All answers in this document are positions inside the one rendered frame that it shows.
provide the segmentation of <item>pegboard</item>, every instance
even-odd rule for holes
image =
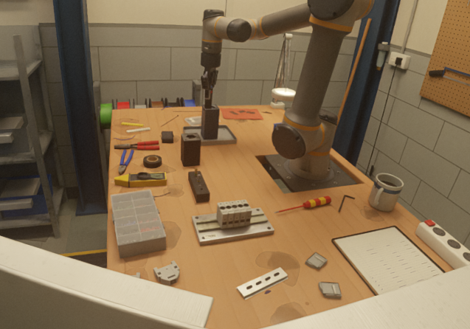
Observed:
[[[470,3],[449,0],[427,72],[445,67],[470,75]],[[447,70],[443,77],[427,73],[420,95],[470,117],[470,77]]]

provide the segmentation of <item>black rectangular block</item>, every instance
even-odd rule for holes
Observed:
[[[200,165],[201,138],[198,134],[182,134],[182,164],[184,167]]]
[[[162,131],[162,143],[174,143],[174,135],[172,131]]]
[[[209,189],[205,184],[205,180],[204,177],[201,175],[201,172],[190,171],[189,184],[191,186],[191,190],[193,191],[194,199],[196,200],[197,204],[199,204],[200,202],[209,202]]]
[[[213,105],[211,108],[201,107],[201,136],[204,139],[218,138],[218,118],[220,109]]]

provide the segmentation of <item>floor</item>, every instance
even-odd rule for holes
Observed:
[[[107,214],[77,217],[76,207],[77,199],[69,199],[61,204],[61,237],[58,239],[53,237],[50,226],[5,230],[0,235],[55,254],[106,249]]]

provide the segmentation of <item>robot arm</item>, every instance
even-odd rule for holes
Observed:
[[[244,42],[264,39],[311,25],[310,44],[300,74],[297,93],[283,123],[273,131],[273,145],[289,169],[304,179],[321,180],[328,174],[336,116],[321,114],[321,105],[344,37],[356,20],[365,17],[373,0],[308,0],[257,20],[226,18],[220,10],[206,10],[202,34],[201,65],[205,106],[212,104],[216,68],[221,62],[222,39]]]

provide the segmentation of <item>wooden table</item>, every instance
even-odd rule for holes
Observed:
[[[337,237],[397,226],[443,270],[452,270],[416,237],[415,229],[419,220],[400,204],[392,212],[378,212],[370,207],[368,196],[372,181],[333,150],[331,158],[358,182],[357,185],[284,194],[256,158],[276,154],[271,135],[273,124],[282,121],[283,111],[263,105],[233,108],[258,108],[264,120],[225,120],[221,116],[221,124],[229,126],[238,138],[238,143],[201,148],[201,165],[197,168],[202,172],[211,192],[210,202],[204,204],[195,203],[187,180],[187,173],[194,167],[183,167],[180,160],[180,135],[187,125],[184,118],[201,115],[201,109],[113,111],[108,166],[109,269],[127,274],[139,271],[143,279],[156,282],[153,268],[166,266],[175,260],[181,274],[173,287],[215,299],[207,322],[208,328],[262,328],[372,297],[372,291],[331,242]],[[176,115],[178,117],[175,120],[160,127]],[[144,123],[151,127],[151,131],[127,134],[125,130],[130,127],[120,125],[122,121]],[[122,150],[115,150],[114,145],[153,139],[161,142],[162,131],[174,132],[174,144],[160,144],[160,150],[156,151],[135,151],[126,173],[148,171],[142,166],[142,160],[149,154],[160,155],[164,163],[162,169],[169,168],[172,171],[167,174],[167,187],[151,188],[154,195],[165,194],[169,187],[173,191],[156,198],[167,233],[167,250],[120,259],[112,223],[110,195],[138,189],[114,185],[122,154]],[[133,135],[136,135],[134,139],[125,142],[115,139],[126,139]],[[355,200],[347,198],[339,213],[344,194],[355,197]],[[279,209],[294,207],[308,199],[325,195],[332,199],[328,206],[274,214]],[[262,208],[272,222],[275,233],[262,238],[200,246],[191,216],[214,213],[217,202],[240,199],[246,199],[253,208]],[[328,259],[326,266],[319,271],[304,264],[314,252]],[[261,293],[244,300],[236,287],[275,269],[277,264],[288,272],[289,279],[270,288],[269,294]],[[322,281],[339,283],[342,298],[324,298],[318,289],[318,283]]]

